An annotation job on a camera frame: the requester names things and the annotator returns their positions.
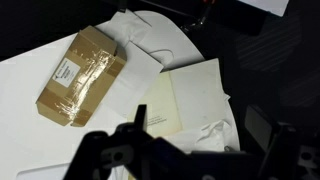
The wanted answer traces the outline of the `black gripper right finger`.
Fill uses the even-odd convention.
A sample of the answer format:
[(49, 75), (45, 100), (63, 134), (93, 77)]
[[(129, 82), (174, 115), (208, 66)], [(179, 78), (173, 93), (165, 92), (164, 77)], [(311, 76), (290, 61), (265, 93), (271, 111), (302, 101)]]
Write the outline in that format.
[(280, 125), (257, 105), (247, 107), (245, 128), (264, 152), (269, 149), (273, 138), (280, 131)]

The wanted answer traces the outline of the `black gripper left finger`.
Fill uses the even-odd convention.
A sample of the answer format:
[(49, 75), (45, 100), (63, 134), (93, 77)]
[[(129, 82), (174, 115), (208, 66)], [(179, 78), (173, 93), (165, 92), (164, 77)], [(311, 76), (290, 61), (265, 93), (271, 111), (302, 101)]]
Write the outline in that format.
[(138, 106), (134, 126), (137, 130), (145, 130), (147, 127), (147, 105), (141, 104)]

